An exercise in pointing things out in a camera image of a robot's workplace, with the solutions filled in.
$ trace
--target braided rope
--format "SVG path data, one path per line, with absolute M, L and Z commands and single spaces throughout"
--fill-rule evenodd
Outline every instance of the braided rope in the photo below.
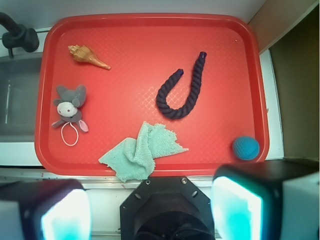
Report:
M 156 105 L 166 118 L 172 120 L 182 119 L 187 116 L 195 107 L 200 93 L 202 72 L 204 70 L 206 56 L 207 53 L 202 51 L 200 52 L 199 58 L 195 61 L 190 94 L 182 107 L 180 107 L 179 109 L 172 109 L 167 104 L 166 100 L 170 91 L 175 87 L 181 76 L 184 74 L 184 71 L 182 69 L 178 69 L 174 74 L 172 74 L 159 89 L 156 96 Z

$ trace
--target faucet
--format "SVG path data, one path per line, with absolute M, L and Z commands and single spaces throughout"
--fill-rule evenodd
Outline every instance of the faucet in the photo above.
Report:
M 3 12 L 0 12 L 0 25 L 8 30 L 2 35 L 2 43 L 8 49 L 10 58 L 14 57 L 12 48 L 22 47 L 27 53 L 32 53 L 39 47 L 38 35 L 33 28 L 17 24 Z

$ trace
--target black hexagonal mount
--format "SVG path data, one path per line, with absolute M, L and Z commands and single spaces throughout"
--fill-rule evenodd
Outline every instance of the black hexagonal mount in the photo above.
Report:
M 210 199 L 186 177 L 150 177 L 120 206 L 121 240 L 214 240 Z

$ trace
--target red tray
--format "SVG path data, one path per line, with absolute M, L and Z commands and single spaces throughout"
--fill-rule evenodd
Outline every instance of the red tray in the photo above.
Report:
M 105 70 L 78 63 L 69 45 L 85 45 L 111 66 Z M 172 108 L 182 106 L 190 91 L 192 69 L 207 52 L 198 101 L 180 120 L 165 118 L 156 106 L 161 85 L 177 69 L 184 75 L 169 94 Z M 87 99 L 80 109 L 88 133 L 66 146 L 53 100 L 56 87 L 84 84 Z M 269 149 L 267 111 L 256 39 L 237 18 L 206 14 L 108 14 L 69 17 L 45 40 L 41 66 L 35 149 L 43 166 L 55 174 L 115 176 L 98 159 L 127 137 L 137 138 L 144 121 L 174 131 L 189 151 L 158 158 L 152 176 L 207 176 L 224 163 L 238 162 L 232 142 L 255 138 L 264 161 Z M 71 127 L 66 141 L 74 142 Z

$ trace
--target stuffed animal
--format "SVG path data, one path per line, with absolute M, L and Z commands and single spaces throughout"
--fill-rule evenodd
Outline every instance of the stuffed animal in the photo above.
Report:
M 56 91 L 60 99 L 55 99 L 53 105 L 56 106 L 60 120 L 52 123 L 51 126 L 58 128 L 64 124 L 61 128 L 62 140 L 66 145 L 74 146 L 78 142 L 79 134 L 72 123 L 76 123 L 84 133 L 89 131 L 88 125 L 82 120 L 82 113 L 78 109 L 85 103 L 87 90 L 84 85 L 79 85 L 75 90 L 68 90 L 66 87 L 59 85 Z M 67 124 L 70 124 L 76 131 L 76 141 L 74 144 L 68 144 L 64 139 L 63 129 Z

